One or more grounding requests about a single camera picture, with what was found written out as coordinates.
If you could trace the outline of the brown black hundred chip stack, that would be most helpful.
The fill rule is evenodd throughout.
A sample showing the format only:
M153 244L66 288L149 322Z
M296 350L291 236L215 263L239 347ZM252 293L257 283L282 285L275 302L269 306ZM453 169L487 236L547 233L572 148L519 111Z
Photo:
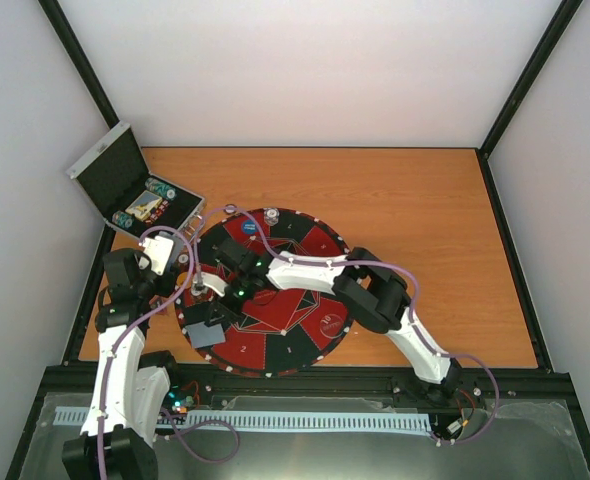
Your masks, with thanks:
M187 266L189 264L189 260L190 260L190 257L187 253L180 254L177 259L178 263L181 266Z

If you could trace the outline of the dealt card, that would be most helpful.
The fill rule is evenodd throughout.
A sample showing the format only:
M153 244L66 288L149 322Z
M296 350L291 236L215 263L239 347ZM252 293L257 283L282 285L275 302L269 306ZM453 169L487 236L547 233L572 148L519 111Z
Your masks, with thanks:
M226 341L221 324L207 326L204 322L190 324L185 327L186 335L194 349L207 348Z

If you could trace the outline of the blue small blind button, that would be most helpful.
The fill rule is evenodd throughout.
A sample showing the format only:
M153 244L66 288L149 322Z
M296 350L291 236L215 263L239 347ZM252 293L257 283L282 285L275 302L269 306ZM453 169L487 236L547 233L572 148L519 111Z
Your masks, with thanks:
M257 230L257 225L252 220L245 220L241 224L241 231L246 235L254 235Z

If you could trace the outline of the single hundred chip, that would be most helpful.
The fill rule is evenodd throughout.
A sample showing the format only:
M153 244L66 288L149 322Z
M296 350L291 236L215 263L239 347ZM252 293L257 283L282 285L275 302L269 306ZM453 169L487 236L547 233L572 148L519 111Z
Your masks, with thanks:
M237 206L236 206L236 205L234 205L234 204L227 204L227 205L224 207L224 212L225 212L227 215L232 215L232 214L235 214L235 213L237 212Z

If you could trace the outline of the blue orange ten chip stack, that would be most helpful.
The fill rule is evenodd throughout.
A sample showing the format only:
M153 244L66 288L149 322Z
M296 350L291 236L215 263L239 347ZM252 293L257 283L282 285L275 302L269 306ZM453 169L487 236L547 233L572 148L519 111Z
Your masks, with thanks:
M277 208L266 208L264 210L264 222L268 226L275 226L279 222L280 211Z

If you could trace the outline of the clear dealer button disc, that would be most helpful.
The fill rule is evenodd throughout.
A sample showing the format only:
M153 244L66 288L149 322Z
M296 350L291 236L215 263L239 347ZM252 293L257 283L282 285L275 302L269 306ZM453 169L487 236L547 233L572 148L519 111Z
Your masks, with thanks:
M339 338L343 335L344 323L345 319L340 315L334 313L325 314L319 322L320 333L327 339Z

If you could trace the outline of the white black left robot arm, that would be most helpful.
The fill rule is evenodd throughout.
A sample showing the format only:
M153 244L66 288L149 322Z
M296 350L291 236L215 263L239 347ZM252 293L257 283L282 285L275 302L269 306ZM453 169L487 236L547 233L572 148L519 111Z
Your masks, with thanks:
M176 400L183 378L169 351L143 351L150 303L170 296L179 274L170 253L148 246L103 258L108 296L97 312L99 361L88 413L62 462L71 479L155 479L154 436L162 403Z

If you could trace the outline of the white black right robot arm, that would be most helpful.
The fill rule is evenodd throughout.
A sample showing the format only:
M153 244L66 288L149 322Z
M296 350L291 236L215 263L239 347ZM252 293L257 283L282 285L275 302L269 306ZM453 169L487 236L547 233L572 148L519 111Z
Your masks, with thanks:
M226 281L200 273L196 286L215 294L211 323L232 323L259 290L307 290L334 297L363 328L382 334L409 360L424 394L434 402L450 400L458 389L461 365L441 348L415 311L403 269L357 247L334 257L276 252L259 255L232 239L223 241L216 260L233 273Z

